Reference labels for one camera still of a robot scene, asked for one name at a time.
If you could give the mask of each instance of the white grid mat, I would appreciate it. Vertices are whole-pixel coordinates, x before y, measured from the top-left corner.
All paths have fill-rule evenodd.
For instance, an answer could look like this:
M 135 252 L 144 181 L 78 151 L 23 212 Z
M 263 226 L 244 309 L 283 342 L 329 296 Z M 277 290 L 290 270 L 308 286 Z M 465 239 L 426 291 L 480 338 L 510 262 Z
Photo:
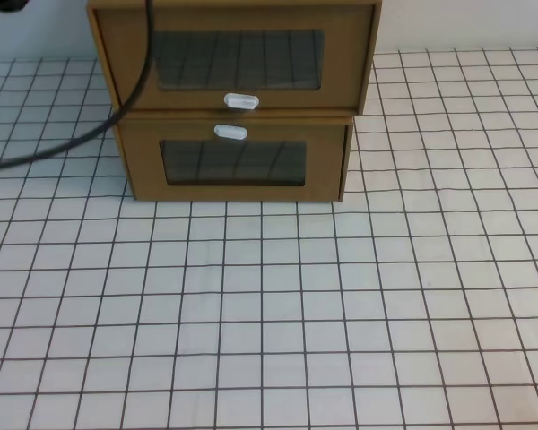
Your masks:
M 0 63 L 0 158 L 108 112 Z M 1 172 L 0 430 L 538 430 L 538 50 L 378 55 L 355 124 L 344 203 L 134 202 L 111 135 Z

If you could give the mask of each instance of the black wire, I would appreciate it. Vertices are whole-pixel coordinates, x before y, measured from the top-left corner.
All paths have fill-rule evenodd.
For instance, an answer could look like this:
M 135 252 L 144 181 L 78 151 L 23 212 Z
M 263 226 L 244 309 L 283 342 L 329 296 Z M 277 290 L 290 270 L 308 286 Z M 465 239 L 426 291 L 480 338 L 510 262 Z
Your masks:
M 124 102 L 124 104 L 114 112 L 106 121 L 95 127 L 93 130 L 90 130 L 88 133 L 83 134 L 82 136 L 74 137 L 68 142 L 58 145 L 49 150 L 44 150 L 42 152 L 35 153 L 29 157 L 20 157 L 18 159 L 8 159 L 7 161 L 0 162 L 0 170 L 6 168 L 15 168 L 23 164 L 33 163 L 34 161 L 39 161 L 41 159 L 49 159 L 54 157 L 57 154 L 66 152 L 76 148 L 80 145 L 89 142 L 90 140 L 96 138 L 102 133 L 105 133 L 111 127 L 116 125 L 121 121 L 124 116 L 132 109 L 134 103 L 139 99 L 142 94 L 143 88 L 148 81 L 150 76 L 150 70 L 152 69 L 153 64 L 153 32 L 154 32 L 154 23 L 155 16 L 153 11 L 153 0 L 145 0 L 145 16 L 147 20 L 147 48 L 145 51 L 145 60 L 143 61 L 143 69 L 140 73 L 140 77 L 137 81 L 137 84 L 134 87 L 129 98 Z

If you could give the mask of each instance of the bottom drawer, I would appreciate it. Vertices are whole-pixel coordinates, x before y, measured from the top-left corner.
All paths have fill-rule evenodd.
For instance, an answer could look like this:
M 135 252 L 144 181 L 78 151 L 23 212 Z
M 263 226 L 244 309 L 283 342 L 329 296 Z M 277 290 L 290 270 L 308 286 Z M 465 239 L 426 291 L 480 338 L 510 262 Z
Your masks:
M 337 201 L 351 118 L 126 120 L 138 200 Z

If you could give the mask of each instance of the drawer handle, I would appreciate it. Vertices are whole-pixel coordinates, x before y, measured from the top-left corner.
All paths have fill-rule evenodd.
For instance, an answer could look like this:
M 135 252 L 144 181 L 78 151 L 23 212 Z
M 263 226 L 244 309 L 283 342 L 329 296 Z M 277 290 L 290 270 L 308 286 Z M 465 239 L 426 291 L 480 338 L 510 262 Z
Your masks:
M 225 94 L 223 101 L 228 108 L 232 109 L 255 110 L 259 106 L 259 99 L 256 96 L 234 94 L 232 92 Z
M 216 125 L 213 131 L 223 139 L 245 141 L 247 138 L 247 128 L 236 127 L 235 125 Z

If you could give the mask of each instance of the drawer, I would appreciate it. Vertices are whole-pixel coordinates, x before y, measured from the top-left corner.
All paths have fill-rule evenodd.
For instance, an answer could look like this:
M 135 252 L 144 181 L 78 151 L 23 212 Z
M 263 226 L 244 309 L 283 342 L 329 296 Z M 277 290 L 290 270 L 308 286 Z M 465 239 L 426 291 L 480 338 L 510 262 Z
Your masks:
M 360 112 L 380 0 L 289 3 L 155 0 L 155 60 L 135 108 L 226 110 L 237 93 L 258 109 Z M 91 21 L 119 103 L 143 65 L 143 0 L 91 0 Z
M 123 121 L 138 200 L 337 201 L 351 118 Z

